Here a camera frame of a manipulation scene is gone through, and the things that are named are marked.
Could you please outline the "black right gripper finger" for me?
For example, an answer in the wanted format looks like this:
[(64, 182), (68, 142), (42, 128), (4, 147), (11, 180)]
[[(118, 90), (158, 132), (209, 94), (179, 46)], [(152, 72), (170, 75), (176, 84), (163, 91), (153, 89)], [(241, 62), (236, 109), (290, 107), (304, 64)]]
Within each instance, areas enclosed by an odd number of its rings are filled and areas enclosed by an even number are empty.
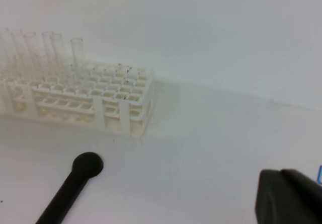
[(255, 214), (257, 223), (321, 223), (321, 184), (293, 169), (262, 170)]

